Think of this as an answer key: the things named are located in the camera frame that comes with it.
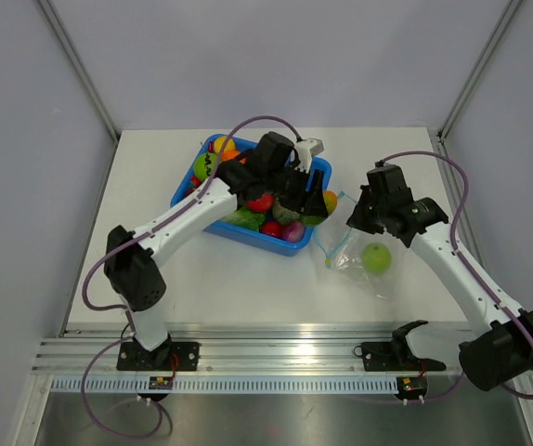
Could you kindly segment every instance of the gray wall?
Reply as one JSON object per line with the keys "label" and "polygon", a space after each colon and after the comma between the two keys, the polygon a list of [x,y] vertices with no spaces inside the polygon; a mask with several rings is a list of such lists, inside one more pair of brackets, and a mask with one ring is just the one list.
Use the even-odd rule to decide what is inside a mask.
{"label": "gray wall", "polygon": [[469,209],[487,268],[533,308],[533,1],[448,142],[473,183]]}
{"label": "gray wall", "polygon": [[122,128],[439,126],[506,0],[54,0]]}
{"label": "gray wall", "polygon": [[111,152],[34,3],[0,1],[0,445],[59,331]]}

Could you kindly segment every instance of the red tomato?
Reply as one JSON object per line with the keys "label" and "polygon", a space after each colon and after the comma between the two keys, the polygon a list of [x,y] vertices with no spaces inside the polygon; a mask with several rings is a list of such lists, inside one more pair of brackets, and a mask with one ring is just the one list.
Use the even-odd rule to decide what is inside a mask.
{"label": "red tomato", "polygon": [[202,184],[202,182],[197,178],[196,175],[193,175],[192,178],[190,179],[190,186],[193,189],[198,188],[201,184]]}
{"label": "red tomato", "polygon": [[262,197],[260,197],[258,200],[248,202],[246,206],[248,206],[248,209],[250,209],[252,212],[266,212],[273,207],[274,203],[275,197],[273,195],[270,193],[263,193]]}
{"label": "red tomato", "polygon": [[278,221],[275,221],[275,220],[266,221],[265,224],[260,229],[260,231],[265,235],[270,235],[271,237],[280,239],[281,232],[283,231],[283,227]]}

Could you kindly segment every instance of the gray floor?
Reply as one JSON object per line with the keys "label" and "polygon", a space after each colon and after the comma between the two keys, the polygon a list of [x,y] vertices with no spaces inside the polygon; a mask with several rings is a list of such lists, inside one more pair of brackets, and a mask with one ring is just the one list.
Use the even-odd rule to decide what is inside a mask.
{"label": "gray floor", "polygon": [[[446,378],[437,378],[442,390]],[[95,413],[110,427],[131,434],[151,429],[155,411],[144,403],[104,414],[127,395],[91,395]],[[530,445],[516,400],[469,383],[447,400],[417,407],[381,404],[380,397],[294,395],[170,395],[171,416],[153,439],[133,442],[89,426],[78,394],[52,394],[38,446],[70,445]]]}

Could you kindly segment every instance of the plastic bag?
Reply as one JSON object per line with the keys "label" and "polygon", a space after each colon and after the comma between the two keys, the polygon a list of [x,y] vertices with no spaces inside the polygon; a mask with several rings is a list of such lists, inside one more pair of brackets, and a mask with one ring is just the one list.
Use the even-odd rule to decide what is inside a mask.
{"label": "plastic bag", "polygon": [[325,266],[367,287],[382,298],[397,294],[404,248],[389,234],[368,234],[346,225],[357,203],[340,192],[335,212],[317,226],[314,239],[325,255]]}

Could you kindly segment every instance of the black mounting plate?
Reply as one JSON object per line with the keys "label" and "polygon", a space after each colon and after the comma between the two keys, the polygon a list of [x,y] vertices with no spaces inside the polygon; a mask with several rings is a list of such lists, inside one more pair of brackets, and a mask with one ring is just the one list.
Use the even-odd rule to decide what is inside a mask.
{"label": "black mounting plate", "polygon": [[[422,362],[399,361],[391,348],[390,341],[382,342],[362,342],[359,346],[363,360],[363,367],[366,372],[420,372]],[[446,365],[443,362],[435,360],[425,360],[425,370],[427,372],[444,372]]]}
{"label": "black mounting plate", "polygon": [[172,372],[170,357],[176,355],[178,372],[196,372],[199,365],[201,344],[198,342],[171,341],[169,354],[163,361],[153,358],[153,352],[141,347],[138,342],[124,342],[120,345],[120,354],[116,369],[128,372]]}

